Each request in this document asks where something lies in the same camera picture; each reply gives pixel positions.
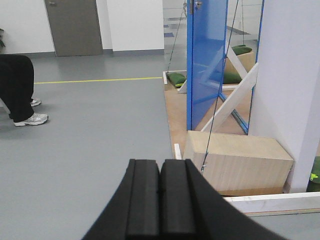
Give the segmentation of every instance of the wooden box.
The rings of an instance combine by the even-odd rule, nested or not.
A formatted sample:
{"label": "wooden box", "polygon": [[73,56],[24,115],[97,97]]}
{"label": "wooden box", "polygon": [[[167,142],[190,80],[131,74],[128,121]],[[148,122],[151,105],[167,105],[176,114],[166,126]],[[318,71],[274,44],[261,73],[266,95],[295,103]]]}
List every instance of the wooden box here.
{"label": "wooden box", "polygon": [[[200,171],[209,133],[189,131],[184,159]],[[281,194],[294,160],[273,138],[212,133],[203,171],[222,195]]]}

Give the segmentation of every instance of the white sneaker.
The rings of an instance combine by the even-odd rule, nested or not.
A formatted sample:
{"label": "white sneaker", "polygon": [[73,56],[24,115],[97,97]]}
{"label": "white sneaker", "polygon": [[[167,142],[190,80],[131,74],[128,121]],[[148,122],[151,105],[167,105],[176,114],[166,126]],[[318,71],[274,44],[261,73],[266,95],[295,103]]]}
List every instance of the white sneaker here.
{"label": "white sneaker", "polygon": [[21,126],[25,126],[25,125],[33,125],[33,126],[40,125],[40,124],[46,123],[48,121],[48,118],[49,117],[47,114],[34,113],[27,120],[14,122],[14,125],[16,127],[21,127]]}
{"label": "white sneaker", "polygon": [[39,98],[34,98],[32,102],[30,102],[31,107],[38,106],[41,104],[41,100]]}

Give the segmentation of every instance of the black foam pad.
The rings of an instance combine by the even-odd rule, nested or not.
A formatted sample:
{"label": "black foam pad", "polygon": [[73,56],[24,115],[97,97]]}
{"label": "black foam pad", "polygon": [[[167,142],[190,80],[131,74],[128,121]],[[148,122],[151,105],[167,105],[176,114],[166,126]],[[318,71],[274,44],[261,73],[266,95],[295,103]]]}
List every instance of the black foam pad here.
{"label": "black foam pad", "polygon": [[166,159],[160,175],[161,236],[166,240],[194,240],[192,211],[185,161]]}
{"label": "black foam pad", "polygon": [[159,237],[158,189],[159,169],[156,161],[136,160],[126,239],[144,240]]}

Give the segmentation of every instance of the black padded object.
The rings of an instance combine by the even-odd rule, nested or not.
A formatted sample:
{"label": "black padded object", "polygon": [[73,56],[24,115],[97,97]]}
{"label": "black padded object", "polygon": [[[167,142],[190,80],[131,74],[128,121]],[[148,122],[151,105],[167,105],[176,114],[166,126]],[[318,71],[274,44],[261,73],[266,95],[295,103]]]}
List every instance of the black padded object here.
{"label": "black padded object", "polygon": [[161,236],[166,240],[195,240],[196,225],[186,164],[166,159],[160,175]]}
{"label": "black padded object", "polygon": [[126,239],[158,239],[159,169],[154,160],[136,160]]}
{"label": "black padded object", "polygon": [[198,239],[285,240],[239,212],[203,178],[191,160],[185,161]]}
{"label": "black padded object", "polygon": [[82,240],[126,239],[134,170],[135,160],[131,159],[113,197]]}

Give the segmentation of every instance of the black pants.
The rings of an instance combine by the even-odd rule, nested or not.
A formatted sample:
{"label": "black pants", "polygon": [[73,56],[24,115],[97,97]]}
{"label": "black pants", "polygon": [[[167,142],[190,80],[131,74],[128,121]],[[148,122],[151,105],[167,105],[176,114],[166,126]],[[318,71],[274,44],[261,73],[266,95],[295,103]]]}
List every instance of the black pants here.
{"label": "black pants", "polygon": [[34,66],[22,55],[0,54],[0,99],[15,123],[30,118],[34,93]]}

